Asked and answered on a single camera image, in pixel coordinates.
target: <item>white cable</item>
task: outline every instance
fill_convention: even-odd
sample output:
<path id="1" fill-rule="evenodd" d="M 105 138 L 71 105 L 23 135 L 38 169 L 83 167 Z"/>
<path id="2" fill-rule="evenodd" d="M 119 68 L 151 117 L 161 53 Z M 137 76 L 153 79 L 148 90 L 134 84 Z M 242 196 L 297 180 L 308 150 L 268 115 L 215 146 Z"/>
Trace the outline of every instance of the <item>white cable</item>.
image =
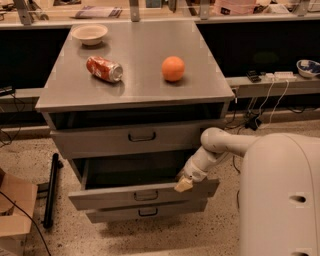
<path id="1" fill-rule="evenodd" d="M 254 122 L 255 122 L 257 128 L 258 128 L 258 126 L 259 126 L 259 125 L 257 124 L 257 119 L 259 119 L 259 117 L 262 115 L 261 109 L 262 109 L 263 105 L 267 102 L 267 100 L 268 100 L 268 98 L 269 98 L 269 96 L 270 96 L 270 92 L 271 92 L 271 89 L 272 89 L 273 85 L 274 85 L 274 78 L 272 79 L 272 84 L 270 85 L 270 88 L 269 88 L 269 90 L 268 90 L 266 99 L 264 100 L 264 102 L 263 102 L 263 103 L 260 105 L 260 107 L 259 107 L 259 115 L 254 119 Z"/>
<path id="2" fill-rule="evenodd" d="M 288 90 L 288 88 L 289 88 L 289 80 L 286 80 L 286 82 L 287 82 L 287 87 L 286 87 L 286 89 L 284 90 L 284 92 L 282 93 L 281 97 L 278 99 L 277 104 L 274 106 L 274 108 L 273 108 L 273 110 L 272 110 L 272 112 L 271 112 L 271 115 L 270 115 L 269 123 L 266 124 L 263 128 L 266 128 L 267 126 L 269 126 L 269 125 L 271 124 L 272 116 L 273 116 L 273 114 L 274 114 L 277 106 L 279 105 L 281 99 L 282 99 L 283 96 L 286 94 L 286 92 L 287 92 L 287 90 Z"/>

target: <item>power adapter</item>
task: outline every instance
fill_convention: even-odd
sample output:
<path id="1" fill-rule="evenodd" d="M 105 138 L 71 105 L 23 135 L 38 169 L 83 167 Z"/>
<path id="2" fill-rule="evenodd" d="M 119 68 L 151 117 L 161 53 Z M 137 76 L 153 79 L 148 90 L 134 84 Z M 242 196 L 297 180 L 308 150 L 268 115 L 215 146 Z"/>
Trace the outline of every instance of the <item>power adapter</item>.
<path id="1" fill-rule="evenodd" d="M 254 131 L 256 131 L 259 126 L 261 125 L 261 120 L 258 117 L 252 117 L 251 119 L 249 119 L 249 121 L 245 124 L 245 128 L 248 129 L 252 129 Z"/>

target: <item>drawer handle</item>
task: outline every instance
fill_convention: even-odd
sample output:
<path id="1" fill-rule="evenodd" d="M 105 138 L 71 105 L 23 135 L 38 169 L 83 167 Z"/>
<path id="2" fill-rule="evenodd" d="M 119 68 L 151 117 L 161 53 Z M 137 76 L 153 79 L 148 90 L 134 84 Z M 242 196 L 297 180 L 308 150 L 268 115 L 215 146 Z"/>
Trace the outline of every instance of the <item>drawer handle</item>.
<path id="1" fill-rule="evenodd" d="M 138 195 L 138 193 L 134 193 L 134 200 L 136 201 L 151 201 L 156 200 L 159 196 L 158 191 L 155 191 L 154 194 L 148 194 L 148 195 Z"/>
<path id="2" fill-rule="evenodd" d="M 146 212 L 143 212 L 143 210 L 138 211 L 140 217 L 150 217 L 150 216 L 156 216 L 158 214 L 158 208 L 154 208 L 153 211 L 147 210 Z"/>
<path id="3" fill-rule="evenodd" d="M 154 140 L 156 137 L 157 135 L 155 132 L 153 132 L 151 136 L 139 136 L 139 137 L 134 137 L 130 133 L 128 134 L 128 139 L 131 142 L 149 141 L 149 140 Z"/>

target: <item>concrete floor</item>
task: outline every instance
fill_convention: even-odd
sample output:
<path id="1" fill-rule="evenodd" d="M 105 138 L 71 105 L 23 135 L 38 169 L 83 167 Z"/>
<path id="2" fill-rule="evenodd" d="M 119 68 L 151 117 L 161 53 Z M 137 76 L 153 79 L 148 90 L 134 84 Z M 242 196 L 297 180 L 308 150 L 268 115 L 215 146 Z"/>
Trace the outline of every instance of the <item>concrete floor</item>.
<path id="1" fill-rule="evenodd" d="M 269 117 L 265 115 L 262 120 L 268 123 Z M 250 129 L 239 132 L 254 135 L 290 132 L 320 137 L 320 113 L 279 113 L 265 126 L 256 132 Z M 238 129 L 229 132 L 237 133 Z M 31 132 L 1 148 L 0 163 L 4 171 L 39 184 L 48 181 L 55 152 L 58 151 L 50 138 Z M 91 224 L 84 212 L 76 211 L 69 201 L 68 193 L 79 190 L 80 184 L 68 162 L 61 160 L 64 168 L 58 176 L 53 227 L 46 231 L 41 225 L 44 199 L 37 200 L 33 216 L 51 255 L 238 255 L 239 174 L 232 160 L 212 168 L 210 177 L 218 177 L 221 184 L 203 213 L 101 224 Z M 235 164 L 240 167 L 241 159 L 237 157 Z M 47 255 L 34 226 L 27 236 L 25 255 Z"/>

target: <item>orange ball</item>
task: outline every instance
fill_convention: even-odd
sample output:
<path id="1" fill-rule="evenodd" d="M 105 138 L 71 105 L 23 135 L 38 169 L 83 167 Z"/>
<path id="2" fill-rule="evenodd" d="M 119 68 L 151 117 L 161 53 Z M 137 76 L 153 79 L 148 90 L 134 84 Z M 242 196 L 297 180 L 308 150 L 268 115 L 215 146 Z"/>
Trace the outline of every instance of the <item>orange ball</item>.
<path id="1" fill-rule="evenodd" d="M 170 56 L 162 62 L 162 75 L 169 82 L 180 80 L 184 73 L 184 61 L 177 56 Z"/>

